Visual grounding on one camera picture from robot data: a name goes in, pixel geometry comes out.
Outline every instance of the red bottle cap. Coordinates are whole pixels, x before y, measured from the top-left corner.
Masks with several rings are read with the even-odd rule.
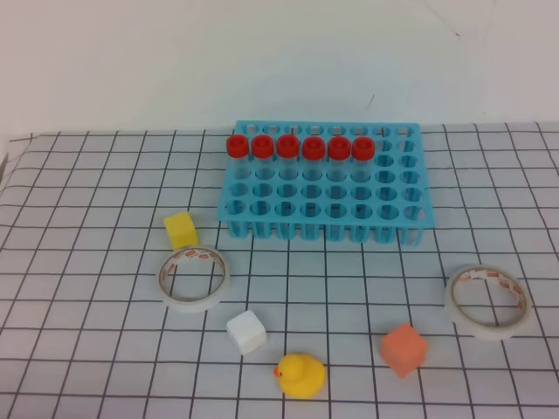
[[[235,159],[248,155],[248,138],[234,134],[227,139],[227,154]]]
[[[267,159],[273,155],[273,140],[270,135],[257,135],[252,139],[252,155],[257,159]]]
[[[334,160],[346,160],[351,154],[351,143],[346,137],[337,136],[328,143],[328,157]]]
[[[368,161],[375,155],[375,142],[369,137],[355,138],[351,146],[351,155],[359,161]]]
[[[321,137],[308,137],[303,141],[303,157],[307,160],[322,160],[326,147]]]
[[[282,135],[276,144],[278,156],[284,159],[292,159],[299,155],[299,140],[291,134]]]

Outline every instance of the yellow rubber duck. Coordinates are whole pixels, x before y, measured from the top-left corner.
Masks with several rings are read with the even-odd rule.
[[[322,363],[305,354],[287,354],[273,374],[278,377],[281,391],[296,399],[310,399],[321,390],[326,380]]]

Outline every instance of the test tube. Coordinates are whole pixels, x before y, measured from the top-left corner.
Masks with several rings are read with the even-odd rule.
[[[318,181],[322,177],[322,160],[326,148],[321,137],[307,137],[303,141],[303,158],[305,159],[305,168],[303,177],[310,181]]]
[[[273,140],[270,135],[257,135],[251,143],[256,162],[256,177],[265,181],[273,176]]]
[[[348,158],[351,154],[351,143],[340,135],[330,139],[328,143],[328,179],[341,182],[347,176]]]
[[[279,156],[279,177],[284,181],[291,181],[299,174],[297,170],[299,140],[295,135],[282,135],[278,138],[276,149]]]
[[[370,179],[371,164],[375,155],[375,142],[369,137],[355,138],[351,146],[353,168],[351,178],[356,182],[366,182]]]
[[[251,174],[248,161],[248,139],[234,134],[227,139],[227,154],[231,158],[231,168],[235,179],[246,179]]]

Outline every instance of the blue test tube rack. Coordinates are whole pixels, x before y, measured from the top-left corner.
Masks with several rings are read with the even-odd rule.
[[[292,181],[278,176],[279,167],[265,181],[255,176],[254,169],[247,178],[235,179],[229,164],[217,219],[227,223],[233,237],[246,237],[252,228],[258,238],[275,231],[280,238],[292,239],[299,231],[302,238],[313,240],[324,229],[327,240],[341,241],[348,231],[354,242],[373,237],[387,244],[399,231],[402,244],[417,245],[423,230],[434,227],[418,124],[240,120],[235,134],[246,135],[249,142],[260,134],[270,135],[274,142],[283,134],[294,134],[301,144],[308,136],[319,136],[327,147],[336,135],[350,141],[368,136],[376,152],[367,182],[353,181],[349,171],[345,180],[331,182],[327,157],[322,177],[315,182],[303,178],[301,155],[299,174]]]

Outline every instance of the tape roll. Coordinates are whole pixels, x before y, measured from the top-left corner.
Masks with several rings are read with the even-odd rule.
[[[520,311],[519,316],[506,325],[488,326],[479,323],[464,313],[456,301],[456,291],[457,288],[467,285],[468,281],[475,278],[493,281],[498,286],[510,292]],[[479,339],[504,340],[510,338],[528,321],[531,308],[530,298],[526,291],[524,291],[520,282],[518,282],[518,279],[495,266],[483,264],[468,266],[455,272],[446,285],[445,309],[450,313],[452,321],[457,325],[465,327],[474,337]]]
[[[208,262],[214,262],[221,269],[223,279],[221,284],[216,288],[216,290],[206,297],[200,299],[190,299],[186,297],[171,296],[167,292],[167,277],[170,273],[176,272],[176,267],[179,264],[188,263],[193,259],[208,260]],[[173,310],[177,310],[181,313],[201,313],[206,310],[216,306],[224,293],[227,291],[230,282],[229,268],[227,262],[221,253],[217,250],[202,246],[195,245],[186,247],[170,255],[167,260],[163,263],[159,273],[155,276],[159,289],[162,293],[163,303]]]

